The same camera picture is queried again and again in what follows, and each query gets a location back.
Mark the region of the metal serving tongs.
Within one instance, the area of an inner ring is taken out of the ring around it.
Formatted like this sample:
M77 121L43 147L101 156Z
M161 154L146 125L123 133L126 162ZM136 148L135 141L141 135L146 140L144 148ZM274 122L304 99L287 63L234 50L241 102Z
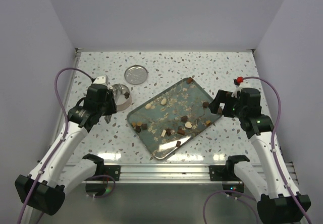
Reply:
M111 90L109 90L110 93L112 94L112 106L109 108L110 111L112 111L112 113L108 113L107 116L104 117L105 122L108 124L111 121L112 115L115 114L117 111L117 106L114 100L114 96L113 96L113 92Z

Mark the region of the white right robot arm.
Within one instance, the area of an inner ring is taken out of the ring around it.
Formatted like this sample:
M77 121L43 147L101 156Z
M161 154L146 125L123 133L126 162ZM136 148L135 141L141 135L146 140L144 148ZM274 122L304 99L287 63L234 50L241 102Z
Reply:
M291 178L279 150L274 125L262 114L260 92L243 88L237 92L219 90L210 103L211 113L237 118L260 160L264 177L256 172L245 155L229 156L222 173L231 180L241 180L257 202L257 212L263 223L300 222L311 206L308 195L302 195Z

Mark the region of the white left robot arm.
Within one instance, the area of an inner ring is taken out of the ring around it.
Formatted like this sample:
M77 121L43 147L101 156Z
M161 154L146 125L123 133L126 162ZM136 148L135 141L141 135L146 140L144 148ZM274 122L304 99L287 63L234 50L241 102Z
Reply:
M94 154L83 156L74 174L61 175L75 148L88 135L100 118L108 120L117 113L120 92L103 84L91 84L86 96L68 111L67 122L46 155L27 175L19 175L15 187L24 205L54 215L65 196L87 179L104 178L104 160Z

